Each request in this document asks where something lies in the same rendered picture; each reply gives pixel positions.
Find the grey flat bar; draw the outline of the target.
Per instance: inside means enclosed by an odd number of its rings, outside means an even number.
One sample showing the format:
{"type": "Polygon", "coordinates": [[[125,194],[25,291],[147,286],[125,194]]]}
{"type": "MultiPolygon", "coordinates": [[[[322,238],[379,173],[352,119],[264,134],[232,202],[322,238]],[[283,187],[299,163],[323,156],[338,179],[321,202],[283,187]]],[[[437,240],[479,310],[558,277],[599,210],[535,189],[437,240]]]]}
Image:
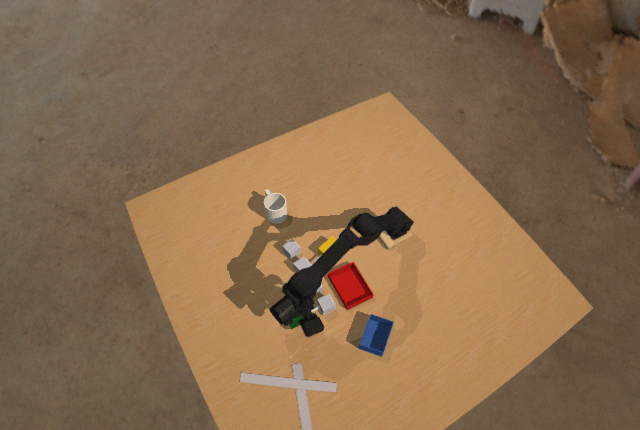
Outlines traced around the grey flat bar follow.
{"type": "Polygon", "coordinates": [[[336,392],[337,383],[241,373],[240,382],[264,386],[336,392]]]}
{"type": "MultiPolygon", "coordinates": [[[[303,368],[302,364],[292,364],[293,377],[294,379],[303,379],[303,368]]],[[[302,430],[312,430],[311,417],[309,412],[308,400],[306,390],[296,390],[298,411],[300,416],[301,428],[302,430]]]]}

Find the blue open-top tray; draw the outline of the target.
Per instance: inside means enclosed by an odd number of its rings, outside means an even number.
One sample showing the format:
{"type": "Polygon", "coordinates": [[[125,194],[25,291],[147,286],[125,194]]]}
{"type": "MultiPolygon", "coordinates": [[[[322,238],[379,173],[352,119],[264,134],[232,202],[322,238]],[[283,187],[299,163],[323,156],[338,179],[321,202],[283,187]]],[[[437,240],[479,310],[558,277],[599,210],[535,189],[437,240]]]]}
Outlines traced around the blue open-top tray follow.
{"type": "Polygon", "coordinates": [[[382,357],[394,322],[370,315],[359,349],[382,357]]]}

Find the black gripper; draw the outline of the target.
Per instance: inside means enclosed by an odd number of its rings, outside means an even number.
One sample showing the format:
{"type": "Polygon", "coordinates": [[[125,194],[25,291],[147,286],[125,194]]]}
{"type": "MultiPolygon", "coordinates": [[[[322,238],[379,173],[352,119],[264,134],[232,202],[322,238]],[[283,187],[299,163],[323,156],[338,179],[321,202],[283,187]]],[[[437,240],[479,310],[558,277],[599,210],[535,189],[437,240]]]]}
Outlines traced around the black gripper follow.
{"type": "Polygon", "coordinates": [[[299,320],[299,323],[301,324],[302,331],[306,337],[311,337],[324,330],[324,325],[320,317],[317,317],[316,313],[312,313],[311,311],[314,309],[313,304],[314,301],[312,299],[311,303],[308,306],[306,306],[305,308],[303,307],[301,310],[297,310],[301,318],[304,317],[303,319],[299,320]]]}

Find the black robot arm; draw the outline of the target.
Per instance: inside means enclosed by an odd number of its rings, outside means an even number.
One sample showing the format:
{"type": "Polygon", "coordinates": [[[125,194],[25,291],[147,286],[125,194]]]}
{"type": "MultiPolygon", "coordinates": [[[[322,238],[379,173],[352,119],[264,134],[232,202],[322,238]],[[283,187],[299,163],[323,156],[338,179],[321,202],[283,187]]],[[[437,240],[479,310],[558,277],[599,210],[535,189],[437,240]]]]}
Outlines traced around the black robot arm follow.
{"type": "Polygon", "coordinates": [[[271,314],[285,326],[294,323],[293,319],[299,317],[297,310],[311,303],[321,286],[322,278],[350,249],[369,246],[383,231],[386,231],[390,238],[396,239],[407,234],[413,224],[414,222],[397,207],[390,208],[387,214],[382,216],[374,217],[369,213],[362,213],[353,217],[339,238],[317,261],[291,276],[282,290],[286,296],[269,308],[271,314]],[[350,230],[352,225],[363,237],[359,238],[350,230]]]}

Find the red tray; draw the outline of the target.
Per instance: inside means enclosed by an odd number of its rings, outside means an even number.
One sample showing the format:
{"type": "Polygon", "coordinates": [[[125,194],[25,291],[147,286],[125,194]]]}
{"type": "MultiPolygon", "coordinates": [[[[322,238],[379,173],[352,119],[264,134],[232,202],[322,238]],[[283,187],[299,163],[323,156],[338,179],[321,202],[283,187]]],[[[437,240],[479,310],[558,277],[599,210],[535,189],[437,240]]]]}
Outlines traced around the red tray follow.
{"type": "Polygon", "coordinates": [[[374,296],[354,261],[329,272],[328,278],[340,296],[346,310],[374,296]]]}

